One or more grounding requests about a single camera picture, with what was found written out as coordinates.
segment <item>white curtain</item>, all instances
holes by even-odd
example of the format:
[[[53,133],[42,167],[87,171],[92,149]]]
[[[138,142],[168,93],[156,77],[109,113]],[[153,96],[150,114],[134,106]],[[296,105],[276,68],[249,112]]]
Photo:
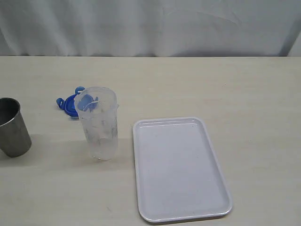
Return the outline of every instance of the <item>white curtain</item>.
[[[0,0],[0,55],[282,56],[301,0]]]

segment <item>metal cup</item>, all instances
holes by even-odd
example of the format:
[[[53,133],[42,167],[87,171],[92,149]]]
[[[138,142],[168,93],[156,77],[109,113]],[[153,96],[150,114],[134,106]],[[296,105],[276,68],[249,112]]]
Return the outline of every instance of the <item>metal cup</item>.
[[[9,157],[18,157],[26,153],[31,145],[19,102],[12,98],[0,98],[0,149]]]

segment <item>tray rim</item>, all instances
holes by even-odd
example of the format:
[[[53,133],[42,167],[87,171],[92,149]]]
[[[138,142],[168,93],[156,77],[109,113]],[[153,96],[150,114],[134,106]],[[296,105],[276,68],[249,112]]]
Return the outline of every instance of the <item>tray rim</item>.
[[[228,200],[229,200],[229,203],[228,203],[228,207],[225,211],[223,212],[218,212],[218,213],[212,213],[212,214],[205,214],[205,215],[194,215],[194,216],[187,216],[187,217],[179,217],[179,218],[164,218],[164,219],[151,219],[149,217],[147,217],[145,215],[145,213],[143,212],[143,209],[141,208],[141,203],[140,203],[140,199],[139,197],[140,196],[140,188],[139,188],[139,184],[140,184],[140,179],[138,177],[138,166],[139,166],[139,163],[138,163],[138,160],[136,158],[136,155],[135,153],[137,152],[136,150],[138,149],[136,146],[137,146],[137,135],[136,135],[136,129],[138,127],[139,124],[141,124],[142,122],[151,122],[151,121],[167,121],[167,120],[186,120],[186,119],[193,119],[193,120],[197,120],[200,122],[200,124],[203,126],[204,128],[204,132],[205,132],[205,135],[206,135],[206,138],[209,142],[209,146],[210,146],[210,149],[211,149],[211,152],[212,152],[212,155],[213,155],[213,158],[214,158],[214,161],[216,163],[216,167],[218,169],[218,172],[221,176],[221,180],[222,180],[222,184],[226,190],[226,194],[227,194],[227,197],[228,197]],[[207,128],[206,128],[206,125],[204,123],[204,121],[198,117],[195,117],[195,116],[191,116],[191,117],[172,117],[172,118],[156,118],[156,119],[142,119],[142,120],[139,120],[137,122],[135,122],[135,124],[133,125],[133,148],[134,148],[134,162],[135,162],[135,179],[136,179],[136,191],[137,191],[137,204],[138,204],[138,210],[139,210],[139,213],[141,215],[141,217],[150,222],[150,223],[163,223],[163,222],[172,222],[172,221],[185,221],[185,220],[190,220],[190,219],[202,219],[202,218],[216,218],[216,217],[223,217],[227,214],[229,214],[232,209],[233,209],[233,200],[232,200],[232,197],[230,195],[230,192],[229,192],[229,189],[228,189],[228,186],[225,182],[225,177],[222,173],[222,170],[221,170],[221,166],[217,160],[217,156],[216,156],[216,153],[215,153],[215,150],[213,148],[213,145],[212,145],[212,142],[211,142],[211,139],[209,138],[209,135],[208,135],[208,131],[207,131]]]

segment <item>clear plastic cup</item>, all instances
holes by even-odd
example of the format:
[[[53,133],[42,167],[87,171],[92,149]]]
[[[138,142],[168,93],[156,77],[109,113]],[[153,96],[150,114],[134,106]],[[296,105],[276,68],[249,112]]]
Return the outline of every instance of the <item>clear plastic cup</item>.
[[[117,98],[104,87],[89,87],[74,98],[90,154],[100,160],[111,159],[118,149]]]

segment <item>blue lid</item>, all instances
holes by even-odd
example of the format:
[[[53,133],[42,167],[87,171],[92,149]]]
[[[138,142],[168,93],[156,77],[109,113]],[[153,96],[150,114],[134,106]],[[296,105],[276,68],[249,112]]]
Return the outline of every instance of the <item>blue lid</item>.
[[[64,110],[65,113],[71,117],[78,117],[78,114],[74,107],[74,98],[76,97],[76,95],[80,94],[80,92],[83,91],[84,89],[85,88],[82,86],[77,87],[75,89],[75,94],[71,95],[66,100],[63,100],[62,98],[58,98],[56,100],[56,103],[59,106],[59,108]],[[91,103],[93,101],[93,98],[90,95],[85,95],[85,97],[86,97],[85,99],[87,100],[87,102]]]

